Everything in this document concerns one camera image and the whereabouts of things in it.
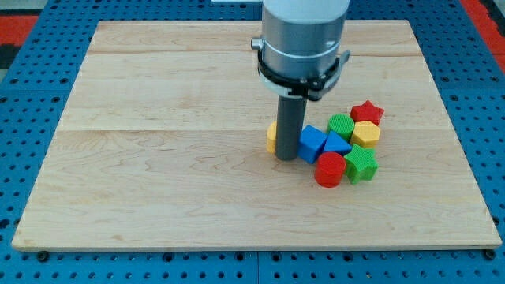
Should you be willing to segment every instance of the blue pegboard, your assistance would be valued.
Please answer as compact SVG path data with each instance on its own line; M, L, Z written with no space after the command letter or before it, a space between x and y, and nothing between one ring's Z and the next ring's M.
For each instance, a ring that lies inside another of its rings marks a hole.
M21 253L10 242L99 20L259 20L210 0L50 0L0 84L0 283L503 282L505 251ZM493 219L505 226L505 78L451 0L351 2L407 19Z

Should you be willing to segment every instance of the wood grain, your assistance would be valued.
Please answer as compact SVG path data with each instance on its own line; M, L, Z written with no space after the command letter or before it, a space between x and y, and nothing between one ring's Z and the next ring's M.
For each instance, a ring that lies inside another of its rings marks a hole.
M23 251L480 249L501 244L406 21L348 21L353 57L310 103L325 129L386 110L371 182L320 187L264 148L277 98L258 22L101 22L30 195Z

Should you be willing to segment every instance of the silver cylinder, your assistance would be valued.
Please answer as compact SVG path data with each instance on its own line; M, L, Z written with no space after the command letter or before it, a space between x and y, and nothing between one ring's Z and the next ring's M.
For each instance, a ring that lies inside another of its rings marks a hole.
M349 1L264 0L264 63L292 79L325 73L337 58Z

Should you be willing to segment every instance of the blue block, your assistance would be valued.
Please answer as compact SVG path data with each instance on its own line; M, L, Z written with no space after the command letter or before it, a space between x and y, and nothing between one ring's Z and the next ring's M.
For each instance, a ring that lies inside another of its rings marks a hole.
M307 125L301 131L298 156L307 163L314 163L323 152L327 137L326 133L311 125Z
M340 155L345 155L350 153L352 147L347 143L339 134L330 131L326 144L324 145L323 152L333 151L339 153Z

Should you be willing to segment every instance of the green block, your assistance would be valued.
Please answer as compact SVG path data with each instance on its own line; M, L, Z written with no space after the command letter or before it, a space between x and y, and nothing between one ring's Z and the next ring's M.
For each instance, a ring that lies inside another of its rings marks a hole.
M335 114L328 121L327 133L333 131L340 135L345 141L349 142L354 130L354 120L345 114Z
M350 183L356 185L359 181L371 181L376 174L379 164L373 157L374 149L363 148L353 144L351 152L344 156L347 168L345 175Z

